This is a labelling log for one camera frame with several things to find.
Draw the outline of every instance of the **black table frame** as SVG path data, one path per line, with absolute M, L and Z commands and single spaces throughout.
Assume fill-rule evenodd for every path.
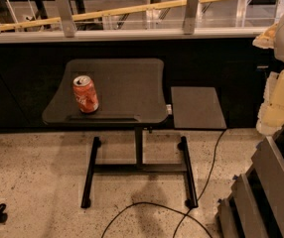
M 189 209 L 197 208 L 199 205 L 186 137 L 182 137 L 181 142 L 178 144 L 179 150 L 183 151 L 184 154 L 184 161 L 181 164 L 143 164 L 143 127 L 135 127 L 134 132 L 136 164 L 96 164 L 95 160 L 98 148 L 101 146 L 101 141 L 99 137 L 94 137 L 82 195 L 81 208 L 89 208 L 91 206 L 90 191 L 94 174 L 182 174 L 187 178 L 187 189 L 189 193 L 189 198 L 186 200 L 186 206 Z

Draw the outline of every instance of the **can label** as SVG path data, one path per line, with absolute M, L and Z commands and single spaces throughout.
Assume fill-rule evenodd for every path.
M 73 93 L 79 109 L 83 113 L 91 113 L 99 106 L 92 79 L 80 75 L 73 80 Z

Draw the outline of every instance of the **black tabletop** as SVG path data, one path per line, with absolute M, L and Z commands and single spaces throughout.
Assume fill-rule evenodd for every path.
M 61 85 L 43 112 L 55 126 L 154 125 L 167 118 L 162 89 L 163 62 L 159 59 L 74 59 Z M 94 82 L 99 107 L 90 114 L 79 110 L 72 83 L 79 75 Z

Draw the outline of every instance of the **gray cabinet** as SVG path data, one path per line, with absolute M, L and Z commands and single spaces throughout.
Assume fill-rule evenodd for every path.
M 284 237 L 284 126 L 265 137 L 251 159 L 218 206 L 223 236 Z

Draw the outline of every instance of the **table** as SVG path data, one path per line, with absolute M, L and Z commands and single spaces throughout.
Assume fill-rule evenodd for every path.
M 162 89 L 164 64 L 159 59 L 74 59 L 66 67 L 61 85 L 43 112 L 48 125 L 79 128 L 132 128 L 135 131 L 136 164 L 97 165 L 101 145 L 94 137 L 82 208 L 90 207 L 90 189 L 94 173 L 100 174 L 184 174 L 187 177 L 189 208 L 198 207 L 186 137 L 179 149 L 184 153 L 181 164 L 143 164 L 142 137 L 144 128 L 154 128 L 168 117 Z M 83 114 L 73 96 L 72 82 L 79 75 L 93 80 L 99 100 L 98 109 Z

